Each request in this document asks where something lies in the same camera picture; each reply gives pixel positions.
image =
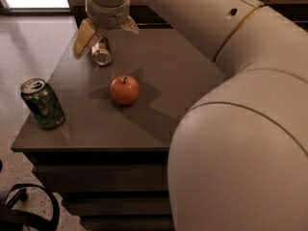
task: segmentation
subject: can top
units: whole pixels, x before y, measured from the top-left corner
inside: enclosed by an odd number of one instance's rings
[[[41,78],[33,78],[26,81],[20,87],[21,92],[31,94],[42,90],[45,87],[46,83]]]

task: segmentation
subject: soda can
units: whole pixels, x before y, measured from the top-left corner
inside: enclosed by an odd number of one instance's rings
[[[21,98],[35,115],[42,128],[54,128],[65,120],[64,111],[51,86],[43,79],[34,78],[20,87]]]
[[[106,37],[103,37],[92,47],[91,55],[93,60],[99,65],[108,65],[113,61],[109,41]]]

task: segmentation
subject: black chair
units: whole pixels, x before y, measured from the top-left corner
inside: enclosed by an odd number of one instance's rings
[[[12,207],[19,201],[27,199],[26,188],[39,188],[43,190],[51,200],[53,216],[50,220],[36,214],[21,210],[12,210]],[[12,191],[18,192],[9,200]],[[56,197],[46,188],[35,184],[16,184],[0,190],[0,230],[1,231],[22,231],[23,226],[33,227],[39,231],[56,231],[60,216],[60,208]]]

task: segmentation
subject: speckled floor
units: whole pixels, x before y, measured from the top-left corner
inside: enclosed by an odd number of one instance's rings
[[[30,113],[20,98],[19,88],[34,77],[49,79],[76,29],[72,16],[0,16],[0,188],[15,183],[39,184],[28,159],[11,151],[14,138]],[[16,208],[50,217],[47,197],[32,189],[28,194],[28,200],[18,203]],[[57,230],[85,229],[77,217],[62,208]]]

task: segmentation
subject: red apple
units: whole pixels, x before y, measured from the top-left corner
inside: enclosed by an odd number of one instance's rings
[[[120,75],[112,81],[110,92],[116,103],[130,105],[139,96],[139,84],[132,76]]]

